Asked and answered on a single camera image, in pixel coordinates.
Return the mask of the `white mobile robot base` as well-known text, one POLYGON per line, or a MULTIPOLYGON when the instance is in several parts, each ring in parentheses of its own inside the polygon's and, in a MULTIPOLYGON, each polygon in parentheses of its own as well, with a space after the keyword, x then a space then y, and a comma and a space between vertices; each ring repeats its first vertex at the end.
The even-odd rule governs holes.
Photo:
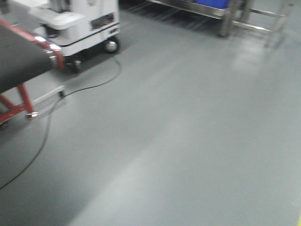
POLYGON ((119 51, 119 3, 116 0, 9 0, 17 25, 62 54, 64 65, 79 73, 79 54, 96 45, 119 51))

